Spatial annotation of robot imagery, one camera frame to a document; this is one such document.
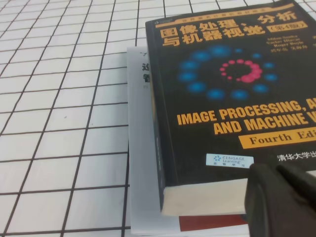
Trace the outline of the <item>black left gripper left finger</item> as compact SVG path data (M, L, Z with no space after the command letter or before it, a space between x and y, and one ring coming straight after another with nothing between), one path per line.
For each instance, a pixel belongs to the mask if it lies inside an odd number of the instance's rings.
M316 235L316 195L300 195L276 167L250 166L244 206L251 237Z

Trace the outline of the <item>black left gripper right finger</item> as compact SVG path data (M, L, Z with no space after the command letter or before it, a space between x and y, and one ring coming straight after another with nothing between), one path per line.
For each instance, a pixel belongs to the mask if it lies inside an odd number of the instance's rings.
M279 164L276 169L300 195L316 194L316 178L310 173L288 163Z

